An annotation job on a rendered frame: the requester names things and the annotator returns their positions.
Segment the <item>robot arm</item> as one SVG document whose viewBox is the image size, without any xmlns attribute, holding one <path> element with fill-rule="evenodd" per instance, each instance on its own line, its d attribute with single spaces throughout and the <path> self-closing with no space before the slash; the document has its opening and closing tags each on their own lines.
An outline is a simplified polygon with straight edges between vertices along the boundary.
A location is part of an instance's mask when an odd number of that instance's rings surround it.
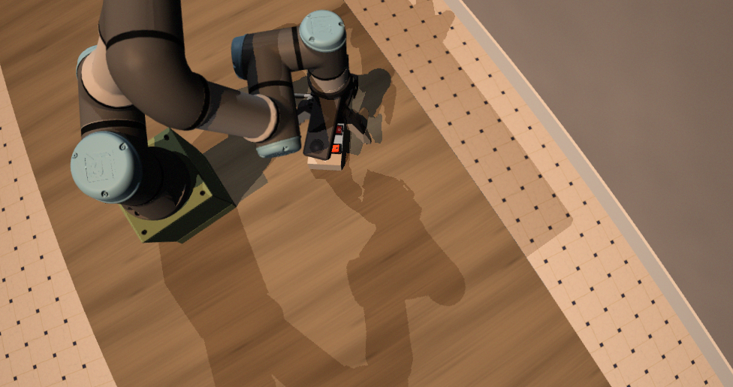
<svg viewBox="0 0 733 387">
<path fill-rule="evenodd" d="M 178 155 L 148 149 L 145 114 L 177 130 L 244 137 L 262 158 L 286 156 L 302 147 L 291 72 L 308 69 L 323 93 L 348 80 L 345 25 L 327 10 L 300 26 L 233 39 L 234 71 L 249 94 L 190 69 L 181 0 L 103 0 L 98 34 L 77 60 L 82 141 L 71 175 L 89 197 L 140 219 L 174 215 L 191 186 Z"/>
</svg>

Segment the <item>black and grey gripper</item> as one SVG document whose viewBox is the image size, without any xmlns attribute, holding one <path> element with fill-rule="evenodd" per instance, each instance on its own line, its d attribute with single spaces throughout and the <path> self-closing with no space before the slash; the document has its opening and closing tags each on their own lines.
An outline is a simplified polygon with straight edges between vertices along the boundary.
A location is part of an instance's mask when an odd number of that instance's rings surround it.
<svg viewBox="0 0 733 387">
<path fill-rule="evenodd" d="M 348 54 L 347 54 L 347 63 L 348 63 Z M 354 82 L 353 82 L 354 78 Z M 337 98 L 339 96 L 343 96 L 342 101 L 342 107 L 339 115 L 339 122 L 338 124 L 345 124 L 345 127 L 355 133 L 356 137 L 359 138 L 362 143 L 364 144 L 371 144 L 372 140 L 370 137 L 370 134 L 367 130 L 367 122 L 368 122 L 368 116 L 369 112 L 368 110 L 363 107 L 359 112 L 357 112 L 354 109 L 349 110 L 348 106 L 350 105 L 351 98 L 353 96 L 353 99 L 355 99 L 358 91 L 358 75 L 352 74 L 349 71 L 349 63 L 348 63 L 348 80 L 347 83 L 344 85 L 341 90 L 337 92 L 332 93 L 323 93 L 319 92 L 317 89 L 315 89 L 309 79 L 309 73 L 307 73 L 307 81 L 309 84 L 309 88 L 311 89 L 311 93 L 308 96 L 307 100 L 302 100 L 297 107 L 297 115 L 299 120 L 299 125 L 305 121 L 305 119 L 310 119 L 311 111 L 312 111 L 312 104 L 314 101 L 315 95 L 317 95 L 320 98 L 326 98 L 326 99 L 332 99 Z M 355 89 L 356 87 L 356 89 Z"/>
</svg>

